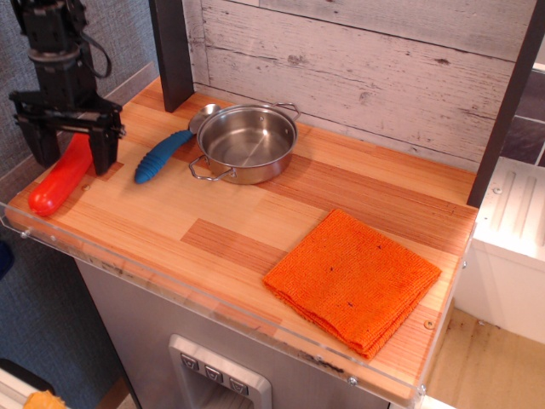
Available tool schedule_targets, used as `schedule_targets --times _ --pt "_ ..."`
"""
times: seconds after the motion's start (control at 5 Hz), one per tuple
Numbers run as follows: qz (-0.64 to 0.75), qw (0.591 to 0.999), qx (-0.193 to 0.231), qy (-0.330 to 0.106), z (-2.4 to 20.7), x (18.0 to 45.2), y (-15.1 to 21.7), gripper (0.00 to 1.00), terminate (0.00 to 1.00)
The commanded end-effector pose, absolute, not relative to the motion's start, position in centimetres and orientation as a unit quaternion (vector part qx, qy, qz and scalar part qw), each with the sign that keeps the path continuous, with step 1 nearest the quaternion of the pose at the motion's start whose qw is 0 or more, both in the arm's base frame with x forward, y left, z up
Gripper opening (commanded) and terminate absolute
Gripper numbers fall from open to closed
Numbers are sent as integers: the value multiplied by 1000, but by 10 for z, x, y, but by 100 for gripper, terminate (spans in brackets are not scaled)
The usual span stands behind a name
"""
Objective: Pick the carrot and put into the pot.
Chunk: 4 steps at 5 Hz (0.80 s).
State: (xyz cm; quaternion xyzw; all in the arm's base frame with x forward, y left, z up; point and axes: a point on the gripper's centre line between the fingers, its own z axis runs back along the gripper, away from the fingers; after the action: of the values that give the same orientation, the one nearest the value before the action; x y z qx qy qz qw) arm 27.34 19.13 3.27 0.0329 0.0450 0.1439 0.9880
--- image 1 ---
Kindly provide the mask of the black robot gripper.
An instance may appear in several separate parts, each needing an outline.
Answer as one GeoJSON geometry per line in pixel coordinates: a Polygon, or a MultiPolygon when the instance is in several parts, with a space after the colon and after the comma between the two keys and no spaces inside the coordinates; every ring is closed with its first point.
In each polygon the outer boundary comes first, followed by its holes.
{"type": "Polygon", "coordinates": [[[15,121],[33,157],[44,168],[59,159],[59,131],[89,135],[95,172],[102,176],[117,161],[125,134],[122,108],[97,93],[92,63],[82,57],[32,57],[38,89],[13,91],[15,121]]]}

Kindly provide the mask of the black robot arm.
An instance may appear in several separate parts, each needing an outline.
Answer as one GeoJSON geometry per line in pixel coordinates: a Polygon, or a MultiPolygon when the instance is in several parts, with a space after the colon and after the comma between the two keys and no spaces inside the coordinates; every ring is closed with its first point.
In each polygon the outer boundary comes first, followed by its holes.
{"type": "Polygon", "coordinates": [[[39,89],[14,91],[19,125],[36,161],[49,167],[60,159],[57,134],[83,133],[89,138],[95,171],[107,173],[116,162],[125,131],[122,108],[98,95],[97,79],[110,76],[94,68],[91,49],[103,47],[88,36],[85,7],[79,1],[13,1],[21,32],[29,43],[39,89]]]}

